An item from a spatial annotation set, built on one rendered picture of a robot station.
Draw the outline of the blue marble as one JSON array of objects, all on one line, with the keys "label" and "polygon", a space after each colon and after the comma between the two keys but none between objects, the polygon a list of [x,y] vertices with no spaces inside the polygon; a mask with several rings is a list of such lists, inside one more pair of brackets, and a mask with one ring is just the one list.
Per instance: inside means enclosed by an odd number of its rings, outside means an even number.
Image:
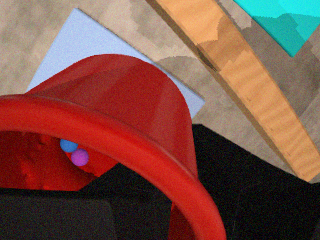
[{"label": "blue marble", "polygon": [[76,151],[77,147],[79,147],[79,144],[72,143],[72,141],[61,139],[60,147],[61,149],[63,149],[64,152],[72,153]]}]

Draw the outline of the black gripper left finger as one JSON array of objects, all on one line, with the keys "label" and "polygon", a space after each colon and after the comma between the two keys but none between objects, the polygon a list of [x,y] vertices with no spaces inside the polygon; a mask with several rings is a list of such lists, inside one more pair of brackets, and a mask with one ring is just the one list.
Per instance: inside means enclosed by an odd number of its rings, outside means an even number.
[{"label": "black gripper left finger", "polygon": [[167,240],[171,205],[117,163],[79,191],[0,187],[0,240]]}]

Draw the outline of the red cup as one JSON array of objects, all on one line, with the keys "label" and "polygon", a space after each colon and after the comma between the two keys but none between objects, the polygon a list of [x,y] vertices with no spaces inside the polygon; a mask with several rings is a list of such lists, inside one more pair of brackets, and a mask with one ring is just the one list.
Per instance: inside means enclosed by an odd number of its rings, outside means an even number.
[{"label": "red cup", "polygon": [[[197,179],[192,124],[183,93],[155,65],[84,57],[24,95],[0,95],[0,187],[79,191],[120,163],[172,200],[167,240],[227,240]],[[88,163],[73,164],[61,139]]]}]

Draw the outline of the tan rectangular block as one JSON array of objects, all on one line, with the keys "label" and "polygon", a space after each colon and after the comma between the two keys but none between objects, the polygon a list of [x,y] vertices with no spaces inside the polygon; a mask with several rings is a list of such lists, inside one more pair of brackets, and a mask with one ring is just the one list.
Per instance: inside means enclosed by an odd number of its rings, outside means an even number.
[{"label": "tan rectangular block", "polygon": [[320,152],[256,52],[215,0],[145,0],[203,63],[263,137],[304,181],[320,173]]}]

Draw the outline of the purple marble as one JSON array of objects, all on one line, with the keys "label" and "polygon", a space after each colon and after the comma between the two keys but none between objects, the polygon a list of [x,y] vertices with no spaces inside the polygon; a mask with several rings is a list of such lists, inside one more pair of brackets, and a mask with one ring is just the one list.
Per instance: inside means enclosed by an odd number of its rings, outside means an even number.
[{"label": "purple marble", "polygon": [[88,152],[83,148],[76,149],[75,152],[72,152],[71,160],[75,165],[85,165],[88,163]]}]

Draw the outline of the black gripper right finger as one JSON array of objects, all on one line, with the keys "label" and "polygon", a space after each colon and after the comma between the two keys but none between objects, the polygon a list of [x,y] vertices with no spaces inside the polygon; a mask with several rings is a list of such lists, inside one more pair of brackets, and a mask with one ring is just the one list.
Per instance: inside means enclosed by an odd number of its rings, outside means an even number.
[{"label": "black gripper right finger", "polygon": [[307,183],[193,123],[197,179],[227,240],[320,240],[320,183]]}]

